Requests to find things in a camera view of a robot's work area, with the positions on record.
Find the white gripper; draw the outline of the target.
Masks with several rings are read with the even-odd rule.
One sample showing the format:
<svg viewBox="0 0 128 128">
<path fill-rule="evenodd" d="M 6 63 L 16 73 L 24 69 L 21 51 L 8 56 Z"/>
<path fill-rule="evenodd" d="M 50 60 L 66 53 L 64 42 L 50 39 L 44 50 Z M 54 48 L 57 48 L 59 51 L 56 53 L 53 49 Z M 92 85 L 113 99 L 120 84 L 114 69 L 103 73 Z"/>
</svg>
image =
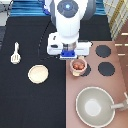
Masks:
<svg viewBox="0 0 128 128">
<path fill-rule="evenodd" d="M 48 37 L 47 53 L 59 55 L 61 59 L 76 59 L 77 56 L 87 56 L 92 43 L 89 41 L 64 44 L 61 42 L 57 32 L 51 33 Z"/>
</svg>

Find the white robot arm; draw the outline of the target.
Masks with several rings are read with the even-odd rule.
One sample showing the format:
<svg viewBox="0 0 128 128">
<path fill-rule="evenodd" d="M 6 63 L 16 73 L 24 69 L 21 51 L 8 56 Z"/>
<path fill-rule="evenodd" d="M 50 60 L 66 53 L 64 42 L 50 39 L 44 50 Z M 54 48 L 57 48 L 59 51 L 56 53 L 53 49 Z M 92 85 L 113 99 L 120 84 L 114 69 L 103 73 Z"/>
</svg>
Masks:
<svg viewBox="0 0 128 128">
<path fill-rule="evenodd" d="M 45 0 L 56 32 L 48 37 L 47 53 L 61 59 L 87 56 L 90 41 L 79 42 L 80 21 L 89 20 L 96 11 L 95 0 Z"/>
</svg>

